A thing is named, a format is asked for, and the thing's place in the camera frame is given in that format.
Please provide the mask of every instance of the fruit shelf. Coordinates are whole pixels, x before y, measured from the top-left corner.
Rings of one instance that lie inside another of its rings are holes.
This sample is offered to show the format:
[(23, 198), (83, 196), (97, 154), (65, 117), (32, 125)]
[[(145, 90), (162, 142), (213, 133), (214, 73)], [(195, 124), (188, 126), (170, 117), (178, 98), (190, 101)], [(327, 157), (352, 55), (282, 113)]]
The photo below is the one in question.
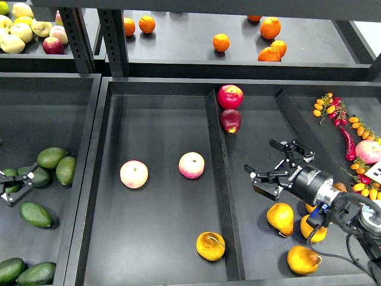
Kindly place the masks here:
[(64, 281), (100, 81), (97, 74), (0, 73), (0, 170), (30, 166), (49, 147), (77, 158), (71, 187), (52, 172), (49, 185), (22, 199), (46, 207), (54, 219), (51, 229), (29, 225), (18, 213), (20, 202), (8, 207), (1, 199), (0, 261), (57, 263), (54, 285)]
[[(7, 17), (14, 21), (12, 8), (16, 2), (7, 3), (10, 7)], [(99, 32), (98, 13), (96, 9), (83, 8), (82, 14), (95, 64), (101, 70), (104, 66), (106, 49)], [(33, 34), (32, 41), (26, 44), (24, 51), (20, 54), (6, 54), (0, 49), (0, 72), (78, 72), (69, 44), (65, 45), (64, 55), (47, 55), (42, 49), (43, 40), (44, 38)]]
[[(331, 257), (323, 257), (317, 272), (295, 275), (286, 256), (293, 246), (306, 245), (299, 227), (305, 204), (284, 191), (280, 201), (294, 209), (295, 232), (279, 237), (266, 220), (274, 203), (253, 191), (243, 166), (271, 170), (284, 155), (269, 139), (299, 139), (315, 147), (315, 139), (307, 136), (312, 132), (323, 146), (315, 150), (314, 164), (346, 180), (339, 169), (347, 164), (340, 159), (345, 141), (329, 119), (318, 124), (313, 102), (333, 92), (348, 101), (348, 110), (373, 124), (381, 84), (231, 83), (245, 93), (238, 108), (242, 125), (234, 135), (223, 133), (218, 122), (214, 91), (224, 80), (103, 78), (65, 285), (373, 285), (358, 268)], [(279, 96), (283, 91), (288, 96)], [(282, 106), (285, 99), (293, 104)], [(373, 104), (367, 112), (363, 101)], [(305, 123), (292, 121), (290, 114), (299, 113)], [(190, 151), (205, 159), (205, 172), (194, 181), (178, 170), (179, 159)], [(141, 189), (121, 183), (119, 171), (128, 160), (148, 167)], [(204, 231), (225, 237), (221, 260), (210, 263), (197, 254), (196, 239)], [(345, 237), (331, 225), (315, 247), (348, 257)], [(361, 263), (367, 262), (356, 240), (351, 248)]]
[[(244, 15), (131, 10), (123, 15), (136, 25), (135, 34), (126, 40), (133, 77), (353, 80), (371, 63), (356, 58), (331, 20), (279, 18), (282, 29), (276, 39), (285, 41), (288, 49), (281, 63), (265, 63), (258, 61), (258, 54), (272, 43), (260, 35), (266, 16), (253, 23)], [(155, 19), (151, 35), (139, 29), (144, 15)], [(218, 33), (230, 38), (226, 52), (213, 48)]]

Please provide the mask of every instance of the yellow pear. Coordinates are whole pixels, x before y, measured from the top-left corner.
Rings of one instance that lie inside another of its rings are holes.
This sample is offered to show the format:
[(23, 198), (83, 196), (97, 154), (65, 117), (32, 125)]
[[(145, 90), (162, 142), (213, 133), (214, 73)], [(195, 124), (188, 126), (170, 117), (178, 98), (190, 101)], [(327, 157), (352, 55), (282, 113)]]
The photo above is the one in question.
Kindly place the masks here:
[(297, 245), (288, 252), (287, 262), (296, 274), (308, 275), (317, 270), (321, 257), (315, 251)]
[(276, 203), (266, 214), (269, 224), (279, 230), (283, 237), (289, 237), (293, 233), (293, 210), (288, 204)]

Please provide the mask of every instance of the pear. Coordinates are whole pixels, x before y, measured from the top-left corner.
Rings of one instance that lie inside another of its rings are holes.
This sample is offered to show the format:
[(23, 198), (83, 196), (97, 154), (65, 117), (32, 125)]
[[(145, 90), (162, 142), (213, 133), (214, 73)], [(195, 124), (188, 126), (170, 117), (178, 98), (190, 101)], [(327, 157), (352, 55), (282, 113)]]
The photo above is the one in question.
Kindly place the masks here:
[(22, 16), (28, 16), (30, 18), (34, 18), (32, 9), (25, 3), (15, 3), (13, 4), (12, 14), (15, 18), (19, 18)]
[(296, 274), (308, 275), (318, 269), (321, 257), (315, 251), (297, 245), (288, 252), (287, 262), (291, 270)]
[(5, 35), (0, 42), (1, 49), (7, 54), (19, 54), (25, 48), (25, 43), (18, 36)]
[(276, 203), (266, 214), (269, 224), (279, 230), (283, 237), (289, 237), (293, 233), (293, 210), (288, 204)]

